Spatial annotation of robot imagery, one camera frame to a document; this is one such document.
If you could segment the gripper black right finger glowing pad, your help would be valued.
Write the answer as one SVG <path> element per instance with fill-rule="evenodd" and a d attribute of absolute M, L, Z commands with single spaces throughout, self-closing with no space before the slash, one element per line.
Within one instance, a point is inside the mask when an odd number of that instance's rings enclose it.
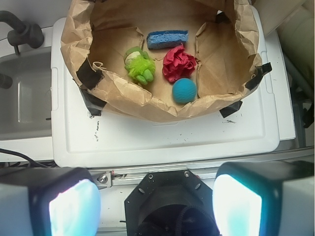
<path fill-rule="evenodd" d="M 313 236 L 315 165 L 225 162 L 213 186 L 213 211 L 223 236 Z"/>

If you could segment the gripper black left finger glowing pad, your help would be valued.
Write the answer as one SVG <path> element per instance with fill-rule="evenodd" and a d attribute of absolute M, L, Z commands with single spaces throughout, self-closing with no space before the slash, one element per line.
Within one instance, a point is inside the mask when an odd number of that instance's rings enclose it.
<path fill-rule="evenodd" d="M 3 168 L 2 236 L 94 236 L 101 197 L 85 168 Z"/>

